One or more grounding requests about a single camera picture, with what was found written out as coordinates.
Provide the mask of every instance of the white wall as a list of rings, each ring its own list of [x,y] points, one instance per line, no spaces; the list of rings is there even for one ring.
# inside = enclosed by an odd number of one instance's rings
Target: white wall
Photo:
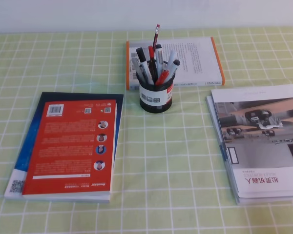
[[[293,25],[293,0],[0,0],[0,32]]]

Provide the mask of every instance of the red pen cap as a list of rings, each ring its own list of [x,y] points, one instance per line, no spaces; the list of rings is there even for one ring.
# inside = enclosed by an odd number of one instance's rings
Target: red pen cap
[[[153,59],[154,58],[153,46],[149,45],[148,46],[148,51],[150,53],[150,59]]]

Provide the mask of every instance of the white book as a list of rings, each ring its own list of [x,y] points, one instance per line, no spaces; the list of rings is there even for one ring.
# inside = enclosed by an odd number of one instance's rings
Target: white book
[[[157,44],[163,48],[163,61],[169,59],[171,50],[177,52],[180,66],[176,71],[174,86],[224,85],[225,77],[220,64],[213,37],[160,39]],[[143,48],[145,57],[150,59],[148,46],[153,41],[127,41],[126,44],[126,88],[138,89],[139,82],[131,58],[138,58],[136,49]]]
[[[212,99],[238,197],[293,198],[293,85],[217,89]]]

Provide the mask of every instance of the book stack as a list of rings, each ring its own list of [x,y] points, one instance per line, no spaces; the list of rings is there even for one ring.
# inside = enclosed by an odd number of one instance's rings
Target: book stack
[[[207,104],[237,203],[293,199],[293,85],[216,89]]]
[[[4,197],[109,202],[123,98],[43,92]]]

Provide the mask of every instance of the circular icon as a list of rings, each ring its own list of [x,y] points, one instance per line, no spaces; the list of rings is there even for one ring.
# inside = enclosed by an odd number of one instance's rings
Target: circular icon
[[[99,142],[104,142],[104,141],[106,141],[106,139],[107,139],[107,135],[105,135],[103,133],[97,135],[97,141],[99,141]]]
[[[106,147],[104,145],[99,145],[97,148],[96,148],[96,153],[99,154],[99,155],[102,155],[106,152]]]
[[[100,121],[99,124],[98,124],[98,127],[101,128],[101,129],[104,129],[104,128],[107,128],[108,127],[108,122],[106,121]]]
[[[103,162],[102,160],[96,161],[93,167],[95,170],[100,171],[105,167],[105,162]]]

